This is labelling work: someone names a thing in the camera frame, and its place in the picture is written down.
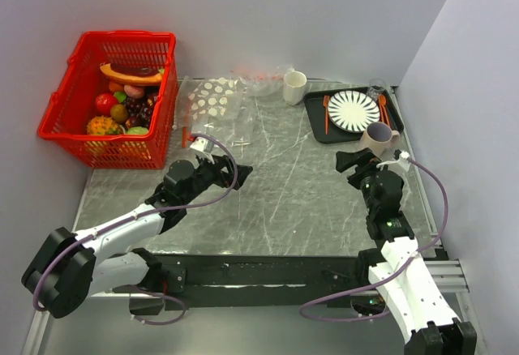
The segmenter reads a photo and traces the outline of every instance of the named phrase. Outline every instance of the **black and white plate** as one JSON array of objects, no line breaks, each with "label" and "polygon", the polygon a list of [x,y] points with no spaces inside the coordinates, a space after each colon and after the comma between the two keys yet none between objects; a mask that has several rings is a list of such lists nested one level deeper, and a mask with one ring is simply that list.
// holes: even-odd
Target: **black and white plate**
[{"label": "black and white plate", "polygon": [[376,102],[355,90],[335,93],[328,104],[328,115],[333,124],[348,132],[364,132],[372,122],[380,120]]}]

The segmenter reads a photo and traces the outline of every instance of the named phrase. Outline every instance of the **clear plastic bag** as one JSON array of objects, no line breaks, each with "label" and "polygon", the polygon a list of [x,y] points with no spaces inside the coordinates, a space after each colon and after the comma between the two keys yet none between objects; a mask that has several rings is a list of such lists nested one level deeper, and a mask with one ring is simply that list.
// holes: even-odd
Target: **clear plastic bag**
[{"label": "clear plastic bag", "polygon": [[268,96],[283,86],[283,78],[290,71],[294,71],[291,65],[278,66],[269,71],[238,68],[231,72],[248,95]]},{"label": "clear plastic bag", "polygon": [[236,81],[223,77],[204,81],[184,77],[175,106],[177,128],[204,123],[209,117],[234,120],[242,103],[242,92],[235,85]]},{"label": "clear plastic bag", "polygon": [[252,143],[256,119],[254,99],[244,95],[235,119],[216,120],[214,117],[206,115],[193,125],[191,131],[214,136],[225,146],[245,146]]}]

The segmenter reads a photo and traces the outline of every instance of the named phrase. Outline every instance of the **red basket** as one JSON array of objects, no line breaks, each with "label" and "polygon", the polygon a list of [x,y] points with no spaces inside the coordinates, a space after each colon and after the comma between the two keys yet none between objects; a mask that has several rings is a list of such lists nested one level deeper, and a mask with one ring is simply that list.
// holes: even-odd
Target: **red basket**
[{"label": "red basket", "polygon": [[[38,134],[53,140],[86,165],[105,169],[161,169],[178,93],[175,35],[145,31],[87,32],[81,36]],[[147,135],[86,135],[97,115],[95,98],[108,91],[102,63],[164,68],[157,104]]]}]

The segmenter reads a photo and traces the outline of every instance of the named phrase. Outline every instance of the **glass cup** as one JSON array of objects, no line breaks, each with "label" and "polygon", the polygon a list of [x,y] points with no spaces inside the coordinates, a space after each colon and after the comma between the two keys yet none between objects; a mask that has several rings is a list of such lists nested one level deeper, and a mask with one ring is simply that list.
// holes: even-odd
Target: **glass cup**
[{"label": "glass cup", "polygon": [[367,89],[367,96],[377,102],[379,94],[384,93],[385,90],[386,83],[382,79],[372,79],[370,81],[370,87]]}]

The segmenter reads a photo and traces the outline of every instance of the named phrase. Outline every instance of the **green fruit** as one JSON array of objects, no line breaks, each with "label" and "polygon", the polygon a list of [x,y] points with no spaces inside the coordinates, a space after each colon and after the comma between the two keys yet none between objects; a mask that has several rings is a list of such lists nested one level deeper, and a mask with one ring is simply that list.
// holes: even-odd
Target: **green fruit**
[{"label": "green fruit", "polygon": [[133,126],[127,130],[127,135],[147,135],[148,132],[148,128],[144,128],[143,126]]},{"label": "green fruit", "polygon": [[110,109],[110,116],[115,122],[124,124],[128,119],[128,111],[124,105],[117,104]]},{"label": "green fruit", "polygon": [[115,92],[114,97],[117,98],[120,104],[127,98],[127,94],[125,92]]}]

